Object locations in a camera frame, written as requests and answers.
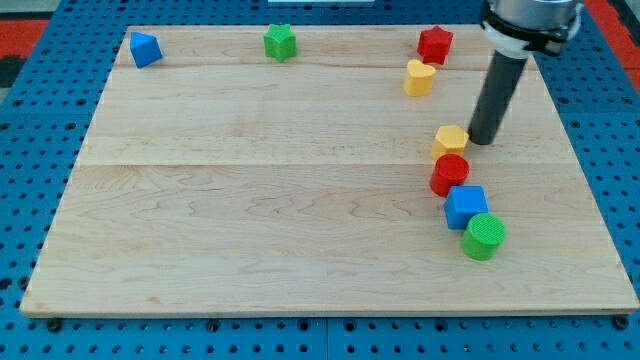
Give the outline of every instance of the yellow hexagonal prism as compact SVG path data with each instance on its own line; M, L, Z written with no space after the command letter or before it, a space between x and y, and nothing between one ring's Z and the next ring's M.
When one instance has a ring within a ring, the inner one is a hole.
M435 161L444 154L462 156L467 146L469 134L458 125L440 126L431 148L431 158Z

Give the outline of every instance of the red cylinder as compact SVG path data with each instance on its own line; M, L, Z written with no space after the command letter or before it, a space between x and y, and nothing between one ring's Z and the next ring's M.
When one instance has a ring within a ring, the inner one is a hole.
M469 176L469 163L456 154L442 155L436 161L429 185L434 193L442 197L449 195L452 186L462 185Z

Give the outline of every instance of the toy block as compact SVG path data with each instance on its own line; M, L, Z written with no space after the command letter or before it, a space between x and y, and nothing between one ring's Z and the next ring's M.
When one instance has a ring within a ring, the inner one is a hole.
M431 158L438 160L444 154L456 154L462 156L467 146L469 134L458 125L440 126L436 133Z
M485 261L493 257L507 237L502 220L492 214L474 215L462 235L462 251L468 257Z
M464 230L471 217L489 212L482 186L452 186L444 203L447 226L452 230Z
M469 175L469 163L462 156L446 154L436 161L429 186L434 193L446 197L452 186L464 183Z
M444 65L452 41L453 33L443 30L440 26L423 30L418 41L418 54L422 55L424 63Z
M269 31L264 34L264 54L279 62L296 56L296 35L291 25L269 25Z
M138 69L162 59L158 39L153 35L132 32L129 50Z
M404 91L409 96L423 96L431 92L436 69L420 60L407 63L407 75L404 78Z

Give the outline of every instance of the wood grain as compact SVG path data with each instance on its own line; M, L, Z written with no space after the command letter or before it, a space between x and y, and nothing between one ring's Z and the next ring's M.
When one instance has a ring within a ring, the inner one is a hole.
M402 90L424 26L135 28L22 310L33 317L624 313L640 305L534 61L468 180L508 227L476 262L427 188L438 126L466 126L491 48L455 32L434 91Z

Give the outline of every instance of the blue cube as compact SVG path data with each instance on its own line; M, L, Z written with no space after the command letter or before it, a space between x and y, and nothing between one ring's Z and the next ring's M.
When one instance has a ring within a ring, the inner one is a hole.
M444 203L447 226L464 230L473 215L489 212L482 186L452 186Z
M132 32L129 50L138 69L162 59L158 39L153 35Z

